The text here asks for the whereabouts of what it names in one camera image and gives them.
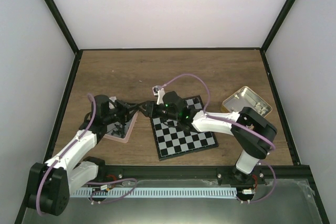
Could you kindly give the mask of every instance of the purple cable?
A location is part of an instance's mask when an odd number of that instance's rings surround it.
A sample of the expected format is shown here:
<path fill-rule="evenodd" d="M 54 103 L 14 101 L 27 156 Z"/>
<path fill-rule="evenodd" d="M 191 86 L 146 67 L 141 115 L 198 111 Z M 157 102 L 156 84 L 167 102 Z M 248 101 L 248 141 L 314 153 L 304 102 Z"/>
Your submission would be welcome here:
<path fill-rule="evenodd" d="M 85 133 L 89 130 L 89 128 L 91 127 L 93 120 L 95 119 L 96 116 L 96 102 L 95 102 L 95 98 L 91 93 L 88 93 L 88 98 L 91 102 L 93 102 L 93 113 L 92 113 L 92 117 L 91 120 L 88 124 L 88 126 L 85 128 L 85 130 L 82 132 L 82 134 L 80 134 L 80 136 L 78 137 L 78 139 L 81 139 Z M 78 142 L 77 139 L 75 139 L 71 144 L 69 144 L 69 146 L 59 155 L 59 158 L 63 158 L 63 156 L 74 146 L 74 144 L 76 144 Z M 37 194 L 36 194 L 36 211 L 38 213 L 38 215 L 43 216 L 45 213 L 43 213 L 41 211 L 40 208 L 40 198 L 41 198 L 41 192 L 43 189 L 43 185 L 47 180 L 47 177 L 49 175 L 49 173 L 51 172 L 51 170 L 53 169 L 53 167 L 57 164 L 57 160 L 55 160 L 47 169 L 47 171 L 44 173 L 44 176 L 40 182 L 40 185 L 38 186 L 38 190 L 37 190 Z"/>
<path fill-rule="evenodd" d="M 121 199 L 125 198 L 127 195 L 131 194 L 135 190 L 138 181 L 135 178 L 124 178 L 124 179 L 120 179 L 120 180 L 116 180 L 116 181 L 111 181 L 111 182 L 103 182 L 103 183 L 100 183 L 100 182 L 88 182 L 86 184 L 87 185 L 112 185 L 112 184 L 116 184 L 116 183 L 120 183 L 120 182 L 124 182 L 124 181 L 134 181 L 135 185 L 132 187 L 131 190 L 129 190 L 127 193 L 125 193 L 123 196 L 121 196 L 121 197 L 119 197 L 117 199 L 99 201 L 100 202 L 99 204 L 108 204 L 108 203 L 112 203 L 112 202 L 116 202 L 118 200 L 121 200 Z M 94 202 L 94 200 L 92 199 L 92 197 L 95 194 L 99 193 L 99 192 L 101 192 L 101 191 L 95 191 L 95 192 L 93 192 L 91 194 L 90 200 L 91 200 L 92 203 Z"/>
<path fill-rule="evenodd" d="M 158 89 L 161 89 L 161 88 L 164 88 L 164 87 L 168 86 L 170 83 L 172 83 L 173 81 L 175 81 L 176 79 L 178 79 L 178 78 L 180 78 L 180 77 L 182 77 L 182 76 L 192 76 L 192 77 L 196 78 L 197 80 L 199 80 L 199 81 L 204 85 L 204 87 L 205 87 L 205 89 L 206 89 L 206 92 L 207 92 L 207 94 L 208 94 L 208 100 L 207 100 L 207 102 L 206 102 L 206 104 L 205 104 L 205 106 L 204 106 L 204 108 L 203 108 L 203 112 L 204 112 L 204 114 L 205 114 L 205 113 L 206 113 L 205 110 L 206 110 L 206 108 L 208 107 L 208 105 L 209 105 L 209 103 L 210 103 L 210 91 L 209 91 L 209 88 L 207 87 L 207 85 L 205 84 L 205 82 L 204 82 L 200 77 L 198 77 L 198 76 L 196 76 L 196 75 L 194 75 L 194 74 L 192 74 L 192 73 L 183 73 L 183 74 L 181 74 L 181 75 L 179 75 L 179 76 L 176 76 L 175 78 L 171 79 L 169 82 L 166 82 L 164 85 L 158 87 Z M 267 144 L 269 144 L 269 145 L 272 147 L 272 149 L 271 149 L 270 151 L 275 151 L 275 149 L 276 149 L 276 148 L 275 148 L 275 145 L 274 145 L 270 140 L 268 140 L 268 139 L 265 138 L 264 136 L 258 134 L 257 132 L 254 132 L 253 130 L 251 130 L 251 129 L 249 129 L 249 128 L 247 128 L 247 127 L 245 127 L 245 126 L 243 126 L 243 125 L 241 125 L 241 124 L 239 124 L 239 123 L 237 123 L 237 122 L 235 122 L 235 121 L 232 121 L 232 120 L 229 120 L 229 119 L 225 119 L 225 118 L 217 118 L 217 117 L 215 117 L 215 116 L 211 116 L 211 115 L 206 115 L 206 116 L 207 116 L 208 118 L 211 118 L 211 119 L 220 120 L 220 121 L 223 121 L 223 122 L 226 122 L 226 123 L 230 123 L 230 124 L 232 124 L 232 125 L 234 125 L 234 126 L 237 126 L 237 127 L 241 128 L 241 129 L 243 129 L 243 130 L 245 130 L 245 131 L 251 133 L 252 135 L 254 135 L 254 136 L 260 138 L 261 140 L 263 140 L 263 141 L 265 141 Z"/>
<path fill-rule="evenodd" d="M 257 203 L 257 202 L 263 201 L 264 199 L 267 199 L 267 198 L 273 193 L 273 191 L 274 191 L 274 189 L 275 189 L 275 184 L 276 184 L 276 182 L 277 182 L 277 177 L 275 176 L 275 172 L 274 172 L 273 168 L 272 168 L 269 164 L 267 164 L 266 162 L 264 162 L 264 161 L 260 161 L 260 163 L 262 163 L 262 164 L 264 164 L 264 165 L 267 165 L 268 168 L 271 170 L 271 172 L 272 172 L 272 174 L 273 174 L 273 186 L 272 186 L 271 191 L 269 191 L 269 193 L 268 193 L 265 197 L 263 197 L 263 198 L 261 198 L 261 199 L 254 200 L 254 201 L 250 201 L 250 203 L 248 203 L 247 201 L 242 201 L 241 199 L 239 199 L 239 198 L 237 197 L 237 199 L 238 199 L 240 202 L 247 202 L 248 204 L 251 204 L 251 203 Z"/>

